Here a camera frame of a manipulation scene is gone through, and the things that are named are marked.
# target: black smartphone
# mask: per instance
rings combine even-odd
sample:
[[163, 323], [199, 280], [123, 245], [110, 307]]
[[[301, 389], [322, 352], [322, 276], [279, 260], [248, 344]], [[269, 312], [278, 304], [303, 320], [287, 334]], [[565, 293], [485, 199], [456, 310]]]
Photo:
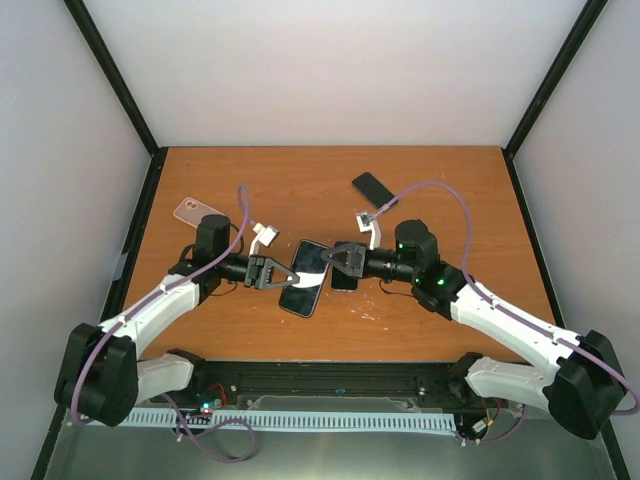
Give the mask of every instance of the black smartphone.
[[[339, 247], [350, 242], [336, 242], [334, 247]], [[336, 292], [355, 292], [358, 289], [358, 279], [342, 273], [335, 267], [331, 268], [331, 288]]]
[[[354, 178], [351, 185], [376, 208], [380, 208], [384, 204], [389, 203], [395, 196], [369, 172], [364, 172], [362, 175]], [[397, 203], [398, 201], [396, 200], [391, 206], [393, 207]]]
[[329, 266], [320, 257], [326, 249], [319, 243], [300, 241], [291, 262], [291, 270], [300, 276], [300, 283], [282, 289], [278, 301], [280, 308], [304, 318], [313, 315]]

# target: wooden table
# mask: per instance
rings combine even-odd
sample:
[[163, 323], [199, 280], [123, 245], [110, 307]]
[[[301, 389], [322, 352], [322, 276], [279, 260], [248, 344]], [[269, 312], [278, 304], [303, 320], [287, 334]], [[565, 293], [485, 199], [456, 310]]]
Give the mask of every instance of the wooden table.
[[[455, 188], [473, 217], [470, 272], [498, 295], [553, 321], [498, 147], [171, 148], [127, 306], [155, 287], [182, 248], [193, 243], [195, 229], [172, 215], [185, 197], [240, 223], [236, 188], [246, 183], [251, 216], [281, 232], [261, 253], [290, 265], [301, 239], [332, 246], [336, 240], [368, 238], [358, 232], [354, 214], [373, 209], [351, 186], [364, 171], [393, 192], [423, 180]], [[380, 217], [382, 246], [393, 247], [396, 224], [410, 218], [423, 219], [436, 234], [442, 257], [459, 265], [466, 224], [449, 193], [423, 188], [404, 197]], [[252, 232], [247, 238], [251, 240]], [[467, 351], [499, 360], [518, 358], [490, 338], [423, 310], [414, 299], [383, 294], [376, 279], [361, 281], [356, 293], [334, 292], [328, 283], [309, 319], [281, 310], [279, 290], [239, 286], [181, 317], [145, 356], [181, 348], [212, 360], [455, 361]], [[230, 287], [223, 283], [219, 292], [226, 288]], [[403, 284], [387, 288], [408, 291]]]

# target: smartphone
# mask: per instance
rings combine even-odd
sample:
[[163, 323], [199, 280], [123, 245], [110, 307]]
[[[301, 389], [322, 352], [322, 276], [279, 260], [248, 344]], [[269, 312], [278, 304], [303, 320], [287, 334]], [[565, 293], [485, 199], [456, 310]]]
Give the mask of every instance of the smartphone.
[[291, 262], [291, 270], [300, 276], [300, 283], [282, 289], [278, 301], [280, 308], [304, 318], [313, 315], [329, 266], [320, 257], [326, 249], [319, 243], [300, 241]]
[[198, 228], [202, 219], [207, 215], [224, 215], [224, 213], [191, 197], [185, 198], [173, 211], [174, 217], [194, 228]]
[[[394, 197], [393, 193], [369, 172], [364, 172], [359, 177], [354, 178], [351, 185], [376, 208], [389, 203]], [[391, 206], [393, 207], [397, 203], [398, 201], [396, 200]]]
[[[350, 242], [336, 242], [334, 247], [339, 247]], [[336, 292], [355, 292], [358, 289], [358, 279], [342, 273], [337, 268], [331, 268], [331, 288]]]

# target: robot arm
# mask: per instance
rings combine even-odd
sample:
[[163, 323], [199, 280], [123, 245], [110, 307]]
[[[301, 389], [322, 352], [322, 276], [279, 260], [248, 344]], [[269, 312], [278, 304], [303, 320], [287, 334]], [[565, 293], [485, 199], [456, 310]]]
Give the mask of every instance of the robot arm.
[[[58, 404], [71, 406], [88, 356], [107, 332], [122, 324], [91, 365], [78, 402], [81, 414], [105, 425], [118, 425], [136, 404], [164, 392], [182, 390], [192, 381], [194, 369], [202, 361], [195, 355], [176, 350], [160, 358], [138, 360], [162, 331], [204, 302], [223, 278], [258, 290], [293, 285], [300, 280], [272, 258], [231, 254], [211, 270], [186, 281], [228, 247], [230, 226], [230, 220], [222, 215], [205, 217], [197, 229], [196, 243], [183, 251], [180, 261], [154, 290], [120, 315], [97, 326], [81, 324], [71, 332], [54, 391]], [[273, 238], [269, 236], [266, 243], [270, 244]], [[192, 258], [186, 258], [189, 250], [193, 250]], [[284, 272], [287, 280], [273, 282], [275, 270]], [[176, 282], [182, 283], [169, 288]]]
[[[361, 232], [371, 232], [372, 237], [379, 232], [372, 225], [376, 223], [372, 216], [359, 213], [356, 219]], [[626, 389], [559, 340], [579, 346], [622, 373], [606, 337], [595, 331], [582, 337], [550, 325], [500, 299], [482, 284], [469, 284], [460, 269], [440, 258], [435, 236], [420, 220], [400, 223], [395, 240], [394, 250], [373, 248], [373, 242], [369, 248], [353, 242], [326, 250], [323, 258], [351, 277], [409, 283], [423, 308], [488, 335], [529, 363], [502, 363], [467, 353], [450, 372], [451, 391], [461, 402], [477, 395], [532, 405], [548, 411], [574, 435], [595, 438]], [[548, 336], [515, 321], [503, 310], [518, 314], [549, 332]]]

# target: pink phone case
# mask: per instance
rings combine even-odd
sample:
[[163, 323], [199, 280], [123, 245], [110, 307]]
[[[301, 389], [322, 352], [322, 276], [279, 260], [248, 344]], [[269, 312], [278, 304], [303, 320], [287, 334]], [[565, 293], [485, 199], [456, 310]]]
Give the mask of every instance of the pink phone case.
[[185, 198], [173, 211], [174, 217], [194, 228], [198, 228], [205, 215], [224, 215], [224, 213], [191, 197]]

